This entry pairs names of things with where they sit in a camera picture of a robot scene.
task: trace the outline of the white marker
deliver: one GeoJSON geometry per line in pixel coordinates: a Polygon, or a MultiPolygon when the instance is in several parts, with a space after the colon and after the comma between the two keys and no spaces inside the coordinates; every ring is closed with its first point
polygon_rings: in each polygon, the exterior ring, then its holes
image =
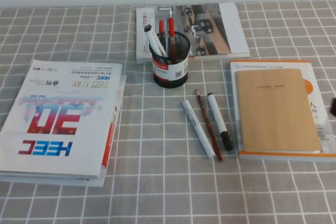
{"type": "Polygon", "coordinates": [[[188,100],[184,100],[184,102],[182,103],[183,107],[185,109],[185,111],[187,112],[187,115],[191,121],[191,124],[194,126],[195,131],[197,133],[197,136],[199,137],[199,139],[201,140],[201,143],[205,149],[206,154],[208,155],[209,158],[213,158],[215,156],[215,152],[212,149],[210,142],[208,140],[208,138],[206,137],[202,126],[200,125],[194,111],[193,108],[191,107],[190,103],[188,100]]]}
{"type": "Polygon", "coordinates": [[[157,37],[154,30],[152,29],[152,26],[151,25],[146,25],[144,27],[144,31],[145,31],[147,40],[148,40],[149,44],[151,45],[154,53],[156,53],[159,56],[168,57],[168,55],[164,51],[163,46],[161,45],[161,43],[159,41],[159,38],[157,37]]]}
{"type": "Polygon", "coordinates": [[[208,101],[209,101],[212,113],[214,114],[215,121],[218,125],[218,129],[220,132],[220,136],[223,140],[224,147],[227,151],[231,151],[233,149],[231,139],[230,139],[229,134],[227,133],[227,128],[225,126],[222,114],[220,113],[216,98],[212,93],[208,94],[208,101]]]}

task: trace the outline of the magazine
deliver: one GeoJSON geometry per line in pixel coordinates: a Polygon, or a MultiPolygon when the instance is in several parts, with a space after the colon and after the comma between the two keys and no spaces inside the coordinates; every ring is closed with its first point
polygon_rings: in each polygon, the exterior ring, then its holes
{"type": "Polygon", "coordinates": [[[152,61],[143,28],[152,25],[158,33],[160,19],[165,22],[170,12],[175,31],[183,33],[191,43],[189,59],[250,57],[234,3],[137,8],[136,11],[137,63],[152,61]]]}
{"type": "Polygon", "coordinates": [[[111,120],[110,131],[108,135],[108,141],[106,143],[106,149],[104,153],[104,158],[102,161],[102,166],[99,174],[99,178],[95,179],[75,179],[75,178],[47,178],[47,177],[28,177],[28,176],[0,176],[0,181],[4,182],[18,182],[18,183],[41,183],[48,185],[69,185],[69,186],[95,186],[102,187],[104,185],[105,177],[107,174],[107,167],[109,165],[109,157],[111,153],[112,143],[114,135],[116,133],[116,127],[118,122],[118,117],[120,114],[121,102],[124,93],[126,83],[126,76],[121,77],[121,82],[118,90],[117,97],[117,110],[114,112],[111,120]]]}
{"type": "Polygon", "coordinates": [[[0,175],[99,178],[121,71],[34,60],[0,132],[0,175]]]}

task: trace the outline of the red pen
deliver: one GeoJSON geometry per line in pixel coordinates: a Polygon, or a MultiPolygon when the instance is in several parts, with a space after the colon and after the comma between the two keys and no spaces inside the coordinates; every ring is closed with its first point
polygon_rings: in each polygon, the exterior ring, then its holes
{"type": "Polygon", "coordinates": [[[171,57],[176,58],[176,53],[175,53],[175,29],[174,29],[174,19],[169,18],[168,19],[169,23],[169,42],[170,42],[170,52],[171,52],[171,57]]]}
{"type": "Polygon", "coordinates": [[[164,45],[164,26],[163,26],[163,19],[160,19],[159,21],[159,35],[160,35],[160,42],[165,47],[164,45]]]}

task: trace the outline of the orange book edge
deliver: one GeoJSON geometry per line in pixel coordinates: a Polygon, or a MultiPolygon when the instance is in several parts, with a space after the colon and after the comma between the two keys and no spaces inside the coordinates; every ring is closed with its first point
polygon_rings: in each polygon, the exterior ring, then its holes
{"type": "MultiPolygon", "coordinates": [[[[231,60],[230,62],[295,62],[295,63],[310,63],[310,60],[231,60]]],[[[336,157],[336,154],[318,153],[318,154],[304,154],[304,153],[278,153],[278,152],[247,152],[239,151],[240,155],[260,155],[260,156],[294,156],[294,157],[336,157]]]]}
{"type": "Polygon", "coordinates": [[[107,168],[107,164],[108,164],[109,158],[110,158],[110,151],[111,151],[113,130],[114,130],[114,125],[111,124],[110,125],[110,129],[109,129],[109,134],[107,136],[107,141],[106,141],[106,146],[105,146],[103,161],[102,161],[102,164],[101,164],[105,168],[107,168]]]}
{"type": "Polygon", "coordinates": [[[239,151],[239,156],[240,155],[294,156],[294,157],[336,157],[336,154],[331,154],[331,153],[305,154],[305,153],[247,152],[247,151],[239,151]]]}

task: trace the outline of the brown notebook cover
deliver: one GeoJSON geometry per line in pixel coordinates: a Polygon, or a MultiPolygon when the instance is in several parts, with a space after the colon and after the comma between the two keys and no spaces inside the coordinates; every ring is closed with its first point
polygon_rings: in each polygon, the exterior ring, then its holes
{"type": "Polygon", "coordinates": [[[239,71],[236,77],[245,151],[320,152],[299,69],[239,71]]]}

